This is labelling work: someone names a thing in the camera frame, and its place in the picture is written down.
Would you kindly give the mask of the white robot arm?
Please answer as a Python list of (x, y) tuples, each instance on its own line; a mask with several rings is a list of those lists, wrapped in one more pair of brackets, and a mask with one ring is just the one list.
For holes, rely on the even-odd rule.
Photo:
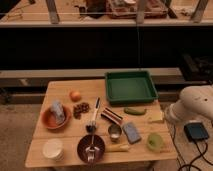
[(164, 118), (178, 124), (195, 119), (198, 115), (213, 121), (213, 86), (188, 86), (181, 90), (179, 99), (170, 104)]

